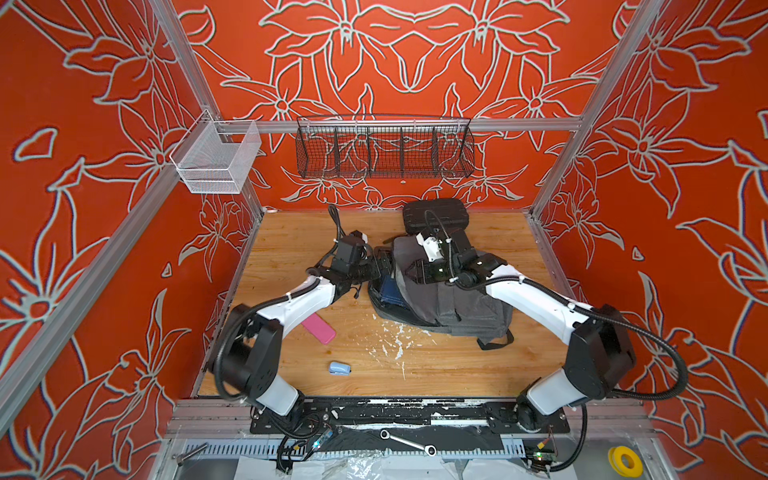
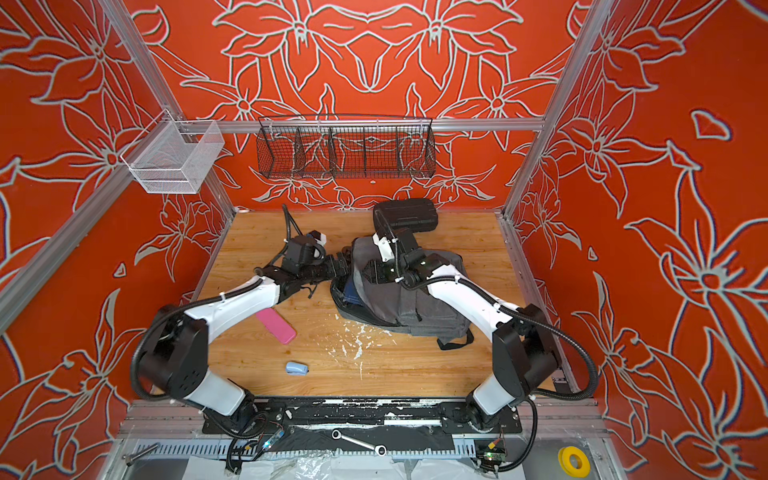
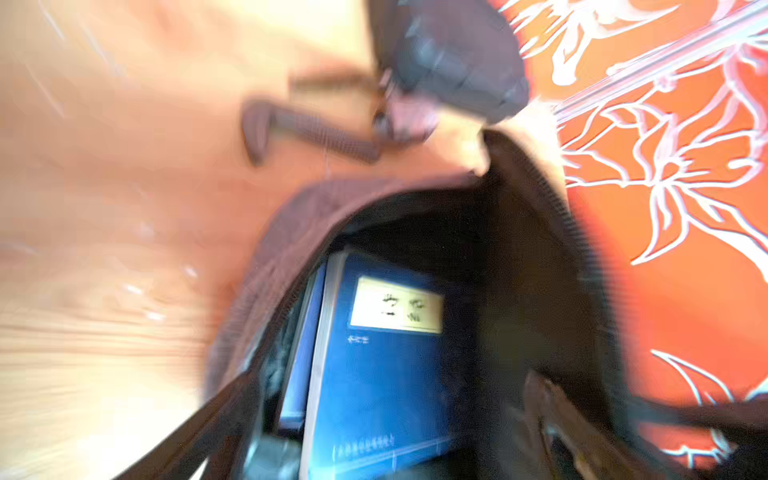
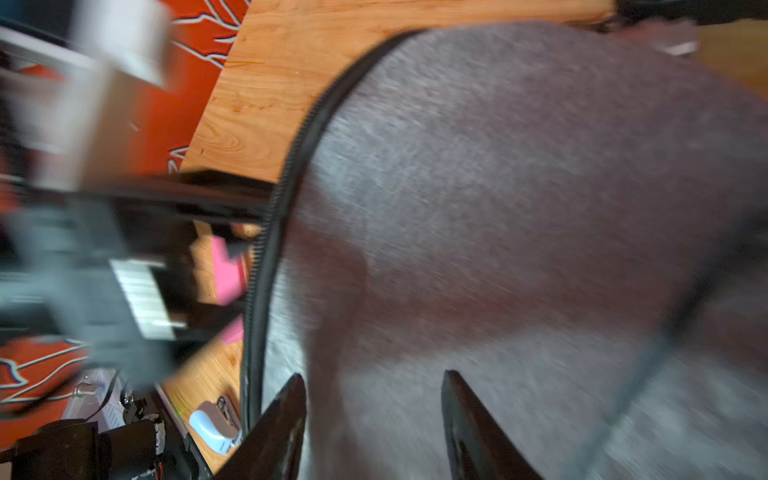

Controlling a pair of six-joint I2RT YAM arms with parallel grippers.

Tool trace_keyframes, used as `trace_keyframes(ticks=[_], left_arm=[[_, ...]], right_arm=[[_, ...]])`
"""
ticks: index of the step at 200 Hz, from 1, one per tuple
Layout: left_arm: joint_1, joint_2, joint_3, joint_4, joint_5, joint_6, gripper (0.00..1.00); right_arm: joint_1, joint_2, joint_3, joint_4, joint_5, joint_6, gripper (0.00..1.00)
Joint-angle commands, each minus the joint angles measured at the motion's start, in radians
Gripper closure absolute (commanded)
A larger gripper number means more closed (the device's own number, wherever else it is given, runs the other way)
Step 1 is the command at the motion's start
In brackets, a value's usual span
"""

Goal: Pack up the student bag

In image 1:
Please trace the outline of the grey student backpack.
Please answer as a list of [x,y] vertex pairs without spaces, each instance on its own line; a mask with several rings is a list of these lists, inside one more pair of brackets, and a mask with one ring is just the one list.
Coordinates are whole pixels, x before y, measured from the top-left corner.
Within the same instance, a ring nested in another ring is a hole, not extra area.
[[444,283],[418,284],[405,275],[411,264],[427,259],[414,236],[399,236],[392,245],[378,248],[392,250],[393,278],[408,304],[383,303],[379,289],[369,282],[368,295],[380,317],[434,333],[472,337],[482,350],[500,349],[514,341],[512,306],[478,290],[465,291]]

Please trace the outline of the blue notebook yellow label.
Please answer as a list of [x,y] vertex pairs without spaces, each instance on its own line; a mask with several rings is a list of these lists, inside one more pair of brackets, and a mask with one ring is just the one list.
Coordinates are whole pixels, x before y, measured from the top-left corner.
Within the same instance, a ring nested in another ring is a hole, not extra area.
[[383,303],[388,305],[395,305],[399,307],[407,307],[408,304],[404,300],[402,294],[399,291],[396,279],[387,276],[381,280],[380,285],[380,298]]

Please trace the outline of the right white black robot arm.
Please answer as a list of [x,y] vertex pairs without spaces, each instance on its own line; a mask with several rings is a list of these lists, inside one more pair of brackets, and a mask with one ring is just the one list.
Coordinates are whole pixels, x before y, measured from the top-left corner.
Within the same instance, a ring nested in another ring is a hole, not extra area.
[[[649,330],[627,322],[615,308],[578,302],[523,275],[504,259],[480,255],[466,234],[448,230],[432,210],[424,213],[426,227],[417,236],[426,258],[406,271],[417,283],[441,282],[478,292],[521,311],[554,334],[567,347],[558,370],[530,384],[516,399],[520,428],[537,432],[545,420],[564,406],[585,406],[591,400],[631,398],[661,401],[682,394],[689,383],[687,365],[678,351]],[[656,344],[673,362],[675,382],[661,392],[622,390],[618,383],[636,365],[629,338],[635,333]]]

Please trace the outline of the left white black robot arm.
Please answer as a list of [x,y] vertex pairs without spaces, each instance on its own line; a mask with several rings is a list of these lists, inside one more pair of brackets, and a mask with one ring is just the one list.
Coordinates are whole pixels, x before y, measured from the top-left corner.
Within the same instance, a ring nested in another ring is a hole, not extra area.
[[349,291],[383,276],[367,236],[347,233],[337,206],[330,205],[328,213],[336,229],[334,243],[306,270],[306,280],[280,297],[240,304],[229,313],[207,366],[221,399],[291,416],[302,394],[278,373],[284,338]]

